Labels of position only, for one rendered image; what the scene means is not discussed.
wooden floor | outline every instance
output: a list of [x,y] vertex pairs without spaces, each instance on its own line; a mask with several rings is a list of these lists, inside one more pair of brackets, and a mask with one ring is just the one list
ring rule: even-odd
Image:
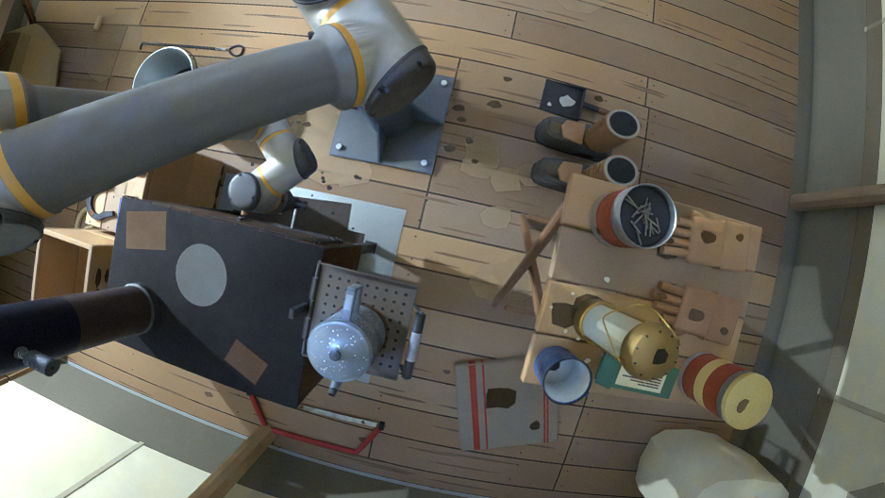
[[[394,0],[425,41],[439,73],[456,78],[433,176],[329,158],[337,112],[294,119],[321,171],[302,186],[405,209],[394,276],[420,283],[425,343],[416,378],[351,382],[312,405],[384,420],[387,429],[361,455],[344,456],[290,440],[295,452],[400,481],[505,497],[640,496],[635,469],[649,438],[667,428],[730,429],[700,407],[611,395],[559,410],[559,439],[485,452],[459,450],[456,361],[522,356],[533,319],[491,308],[471,285],[500,274],[523,248],[519,213],[549,217],[562,194],[461,170],[470,154],[497,154],[500,168],[567,157],[533,140],[546,114],[546,78],[590,89],[588,100],[640,117],[641,136],[620,152],[642,166],[645,182],[677,201],[757,224],[763,244],[753,302],[736,362],[752,366],[765,326],[784,233],[796,120],[797,0]],[[100,35],[92,22],[101,13]],[[247,53],[300,42],[309,31],[291,0],[215,2],[40,2],[38,20],[62,49],[63,86],[123,91],[148,54],[139,42],[241,43]],[[224,60],[197,51],[198,61]],[[598,115],[585,111],[584,119]],[[206,154],[245,169],[254,146],[219,144]],[[360,171],[362,183],[341,186]],[[322,184],[328,173],[328,184]],[[331,183],[339,178],[339,183]],[[506,228],[480,214],[511,211]],[[58,220],[69,223],[73,212]],[[27,299],[33,252],[0,260],[0,300]],[[544,258],[542,265],[549,264]],[[510,301],[530,307],[530,301]],[[95,372],[163,403],[241,433],[257,422],[243,393],[110,344],[75,356]],[[367,431],[269,406],[272,424],[356,446]]]

perforated tray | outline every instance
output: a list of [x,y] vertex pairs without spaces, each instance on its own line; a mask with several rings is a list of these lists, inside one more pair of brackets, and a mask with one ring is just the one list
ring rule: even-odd
[[362,284],[362,303],[375,308],[388,326],[387,342],[373,358],[368,374],[396,380],[406,352],[418,286],[375,274],[320,263],[309,328],[341,309],[347,286]]

wooden crate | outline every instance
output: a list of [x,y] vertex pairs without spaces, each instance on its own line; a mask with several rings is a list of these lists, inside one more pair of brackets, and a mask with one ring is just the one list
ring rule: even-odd
[[[109,210],[116,213],[120,209],[120,199],[128,195],[146,201],[215,208],[224,181],[224,167],[221,161],[191,154],[96,194],[92,207],[96,212]],[[87,216],[86,224],[115,232],[117,217],[96,221]]]
[[114,235],[104,230],[46,228],[37,244],[31,299],[108,288]]

kettle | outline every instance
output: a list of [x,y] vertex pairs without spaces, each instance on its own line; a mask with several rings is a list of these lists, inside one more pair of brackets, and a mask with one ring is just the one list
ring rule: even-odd
[[381,314],[362,303],[362,285],[347,288],[344,305],[320,322],[308,335],[308,359],[313,368],[331,381],[334,396],[342,382],[362,377],[387,339]]

robotic arm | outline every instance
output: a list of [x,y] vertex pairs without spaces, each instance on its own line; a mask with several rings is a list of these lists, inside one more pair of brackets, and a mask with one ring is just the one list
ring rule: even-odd
[[[231,199],[243,210],[279,210],[286,191],[316,168],[307,145],[282,127],[287,117],[326,104],[385,117],[432,80],[433,58],[390,0],[296,3],[315,31],[309,41],[131,91],[46,89],[7,74],[0,100],[11,106],[0,105],[0,121],[14,127],[0,132],[0,255],[36,242],[40,219],[66,206],[259,128],[255,140],[274,152],[241,175],[244,188]],[[37,115],[35,106],[48,110]]]

